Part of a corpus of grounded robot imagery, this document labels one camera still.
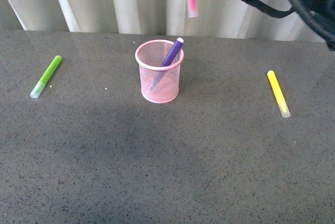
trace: gray table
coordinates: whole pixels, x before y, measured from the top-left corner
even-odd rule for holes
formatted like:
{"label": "gray table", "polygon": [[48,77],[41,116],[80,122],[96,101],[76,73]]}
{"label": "gray table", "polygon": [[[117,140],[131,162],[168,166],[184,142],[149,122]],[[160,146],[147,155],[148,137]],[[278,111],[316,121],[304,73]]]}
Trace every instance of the gray table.
{"label": "gray table", "polygon": [[159,38],[0,31],[0,223],[334,223],[335,53],[185,37],[180,93],[154,104],[134,53]]}

